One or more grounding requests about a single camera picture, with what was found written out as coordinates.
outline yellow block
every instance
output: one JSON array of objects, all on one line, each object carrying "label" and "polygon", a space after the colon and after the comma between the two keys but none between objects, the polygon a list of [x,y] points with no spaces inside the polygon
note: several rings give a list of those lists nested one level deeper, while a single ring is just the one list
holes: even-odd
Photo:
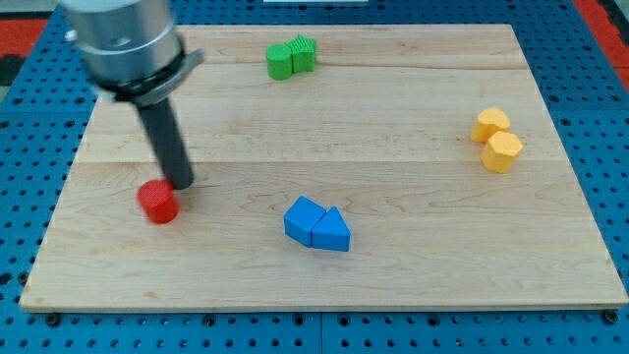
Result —
[{"label": "yellow block", "polygon": [[497,132],[487,140],[481,161],[489,171],[507,173],[522,148],[515,134]]},{"label": "yellow block", "polygon": [[510,126],[509,117],[503,111],[495,107],[488,108],[479,113],[470,138],[474,142],[484,143],[495,132],[506,132]]}]

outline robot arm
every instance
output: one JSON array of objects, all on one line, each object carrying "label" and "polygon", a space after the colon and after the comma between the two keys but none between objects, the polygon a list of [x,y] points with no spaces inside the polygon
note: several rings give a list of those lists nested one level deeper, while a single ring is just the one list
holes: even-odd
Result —
[{"label": "robot arm", "polygon": [[175,189],[194,175],[168,95],[202,52],[186,54],[168,0],[61,0],[74,28],[67,37],[81,51],[94,82],[133,103],[162,171]]}]

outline wooden cutting board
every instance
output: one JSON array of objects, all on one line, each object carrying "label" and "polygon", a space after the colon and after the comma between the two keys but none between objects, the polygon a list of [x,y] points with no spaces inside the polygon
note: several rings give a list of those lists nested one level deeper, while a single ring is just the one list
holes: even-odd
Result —
[{"label": "wooden cutting board", "polygon": [[[99,101],[41,245],[32,312],[618,308],[625,289],[509,26],[180,28],[206,61],[173,96],[197,182],[149,224],[160,178],[135,111]],[[275,82],[264,51],[318,40]],[[506,175],[469,139],[497,106]],[[300,195],[339,206],[349,253],[283,233]]]}]

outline blue pegboard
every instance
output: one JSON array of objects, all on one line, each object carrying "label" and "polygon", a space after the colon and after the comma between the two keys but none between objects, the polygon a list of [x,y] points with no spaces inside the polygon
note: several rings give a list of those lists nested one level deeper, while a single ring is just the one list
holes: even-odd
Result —
[{"label": "blue pegboard", "polygon": [[[629,97],[570,1],[177,0],[181,24],[511,24],[629,285]],[[17,305],[95,96],[56,11],[0,105],[0,353],[627,352],[629,311],[31,315]]]}]

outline toy block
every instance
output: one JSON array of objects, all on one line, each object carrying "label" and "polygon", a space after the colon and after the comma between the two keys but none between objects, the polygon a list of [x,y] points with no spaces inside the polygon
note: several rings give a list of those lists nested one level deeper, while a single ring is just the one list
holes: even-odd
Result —
[{"label": "toy block", "polygon": [[313,247],[322,250],[350,250],[350,232],[341,212],[333,206],[313,229]]},{"label": "toy block", "polygon": [[325,215],[325,208],[301,196],[284,214],[284,232],[306,247],[313,245],[313,228]]},{"label": "toy block", "polygon": [[486,142],[495,132],[506,132],[511,122],[509,117],[498,108],[488,108],[479,113],[470,138],[477,143]]},{"label": "toy block", "polygon": [[293,53],[293,73],[312,72],[315,70],[316,40],[298,34],[295,39],[286,42]]},{"label": "toy block", "polygon": [[293,75],[293,52],[286,44],[266,48],[266,71],[273,80],[286,80]]},{"label": "toy block", "polygon": [[489,171],[507,173],[522,148],[522,143],[515,134],[497,132],[487,141],[481,161]]},{"label": "toy block", "polygon": [[153,223],[169,222],[179,213],[179,203],[168,181],[150,180],[138,189],[136,197],[144,214]]}]

